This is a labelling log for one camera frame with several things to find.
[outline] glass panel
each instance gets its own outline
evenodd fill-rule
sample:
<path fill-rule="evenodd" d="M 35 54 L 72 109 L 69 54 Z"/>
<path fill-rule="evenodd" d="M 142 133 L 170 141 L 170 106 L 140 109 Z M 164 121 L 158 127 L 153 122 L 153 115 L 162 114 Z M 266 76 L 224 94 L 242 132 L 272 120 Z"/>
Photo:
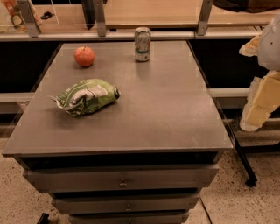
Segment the glass panel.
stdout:
<path fill-rule="evenodd" d="M 196 28 L 202 0 L 107 0 L 106 25 L 109 29 Z"/>
<path fill-rule="evenodd" d="M 42 33 L 88 32 L 88 27 L 94 26 L 95 21 L 86 23 L 81 0 L 32 1 L 40 16 L 39 28 Z"/>
<path fill-rule="evenodd" d="M 26 25 L 17 0 L 0 0 L 0 33 L 25 33 Z"/>

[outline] soda can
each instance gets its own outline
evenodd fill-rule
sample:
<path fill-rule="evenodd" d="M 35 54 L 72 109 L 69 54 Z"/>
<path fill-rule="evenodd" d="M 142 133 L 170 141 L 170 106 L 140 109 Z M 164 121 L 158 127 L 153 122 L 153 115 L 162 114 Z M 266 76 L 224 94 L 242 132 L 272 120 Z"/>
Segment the soda can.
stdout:
<path fill-rule="evenodd" d="M 135 59 L 147 61 L 150 59 L 151 33 L 147 27 L 139 27 L 135 30 Z"/>

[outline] speckled floor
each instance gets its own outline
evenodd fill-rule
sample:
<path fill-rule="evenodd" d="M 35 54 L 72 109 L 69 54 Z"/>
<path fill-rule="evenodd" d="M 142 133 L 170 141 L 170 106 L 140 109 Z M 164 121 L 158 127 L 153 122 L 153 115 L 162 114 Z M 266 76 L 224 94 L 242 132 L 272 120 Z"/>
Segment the speckled floor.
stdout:
<path fill-rule="evenodd" d="M 6 138 L 0 138 L 0 149 Z M 247 179 L 234 150 L 224 153 L 220 170 L 208 188 L 201 191 L 201 201 L 190 211 L 185 224 L 279 224 L 280 223 L 280 153 L 250 154 L 248 161 L 258 178 L 256 187 Z M 68 224 L 48 194 L 41 194 L 22 177 L 23 169 L 12 158 L 0 155 L 0 223 L 36 224 L 42 213 L 50 214 L 50 224 Z"/>

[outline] apple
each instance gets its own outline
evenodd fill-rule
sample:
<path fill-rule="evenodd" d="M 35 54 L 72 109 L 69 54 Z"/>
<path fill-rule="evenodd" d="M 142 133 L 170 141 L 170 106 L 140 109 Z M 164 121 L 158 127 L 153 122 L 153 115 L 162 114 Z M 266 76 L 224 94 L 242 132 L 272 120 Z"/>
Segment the apple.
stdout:
<path fill-rule="evenodd" d="M 90 67 L 95 61 L 95 53 L 88 46 L 80 46 L 74 52 L 75 61 L 82 67 Z"/>

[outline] chip bag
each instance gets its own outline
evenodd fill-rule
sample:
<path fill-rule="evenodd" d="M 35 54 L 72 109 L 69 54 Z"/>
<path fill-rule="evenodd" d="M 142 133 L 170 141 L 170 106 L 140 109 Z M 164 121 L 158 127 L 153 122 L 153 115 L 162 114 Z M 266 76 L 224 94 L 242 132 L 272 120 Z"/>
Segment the chip bag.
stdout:
<path fill-rule="evenodd" d="M 82 80 L 56 97 L 51 97 L 60 109 L 72 116 L 94 113 L 111 102 L 120 93 L 115 86 L 100 79 Z"/>

